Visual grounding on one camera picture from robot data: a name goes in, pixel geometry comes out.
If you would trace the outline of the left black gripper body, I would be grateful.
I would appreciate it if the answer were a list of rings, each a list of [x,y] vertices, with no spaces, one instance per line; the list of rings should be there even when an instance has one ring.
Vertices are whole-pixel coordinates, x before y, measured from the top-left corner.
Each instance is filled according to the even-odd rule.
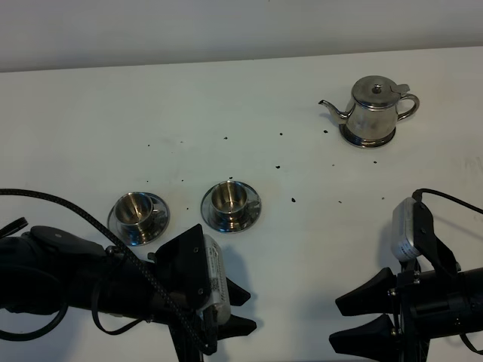
[[[197,224],[162,245],[154,254],[155,276],[172,299],[166,302],[171,336],[178,354],[217,351],[217,312],[209,301],[211,282],[202,226]]]

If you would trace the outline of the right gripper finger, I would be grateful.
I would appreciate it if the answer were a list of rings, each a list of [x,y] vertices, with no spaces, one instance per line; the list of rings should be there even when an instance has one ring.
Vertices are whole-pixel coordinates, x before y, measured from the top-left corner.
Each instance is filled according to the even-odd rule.
[[[329,336],[338,354],[395,354],[395,328],[387,314],[360,327]]]
[[[372,279],[337,298],[336,306],[343,316],[394,312],[390,290],[396,286],[396,276],[390,268],[382,268]]]

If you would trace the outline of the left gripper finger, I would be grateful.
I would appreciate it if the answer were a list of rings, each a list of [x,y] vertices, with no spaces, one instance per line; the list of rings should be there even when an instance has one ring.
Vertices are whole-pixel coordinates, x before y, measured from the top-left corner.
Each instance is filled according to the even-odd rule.
[[[239,336],[249,336],[256,328],[257,324],[255,321],[231,314],[225,324],[218,326],[217,338],[229,339]]]
[[[243,289],[229,278],[226,278],[226,285],[228,288],[230,305],[242,306],[251,298],[251,294],[247,290]]]

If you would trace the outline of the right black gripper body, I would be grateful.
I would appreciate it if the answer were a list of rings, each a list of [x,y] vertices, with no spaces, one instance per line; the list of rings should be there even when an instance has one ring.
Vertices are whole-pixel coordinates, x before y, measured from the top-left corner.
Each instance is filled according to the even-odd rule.
[[[415,259],[400,265],[390,360],[425,361],[431,340],[459,334],[459,264],[437,262],[427,272]]]

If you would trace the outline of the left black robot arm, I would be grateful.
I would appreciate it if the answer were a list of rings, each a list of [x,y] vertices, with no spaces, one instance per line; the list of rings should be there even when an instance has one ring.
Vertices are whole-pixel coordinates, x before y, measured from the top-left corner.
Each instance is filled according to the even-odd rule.
[[[143,261],[179,305],[175,313],[139,268],[117,247],[47,226],[35,226],[1,241],[1,307],[11,313],[51,315],[31,333],[2,332],[3,340],[29,341],[52,331],[69,307],[128,317],[131,326],[154,322],[168,326],[181,361],[200,361],[201,351],[180,323],[187,319],[203,342],[246,336],[253,320],[231,312],[250,293],[225,275],[217,243],[195,225],[160,246]]]

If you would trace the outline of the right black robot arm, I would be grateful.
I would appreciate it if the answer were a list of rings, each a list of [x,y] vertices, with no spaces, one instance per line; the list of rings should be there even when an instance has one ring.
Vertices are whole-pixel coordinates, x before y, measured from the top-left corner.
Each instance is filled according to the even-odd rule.
[[[337,298],[342,315],[377,318],[331,334],[334,351],[375,361],[425,361],[431,340],[459,336],[470,351],[481,354],[468,335],[482,330],[482,270],[444,279],[435,271],[421,272],[417,261],[403,267],[397,275],[383,268]]]

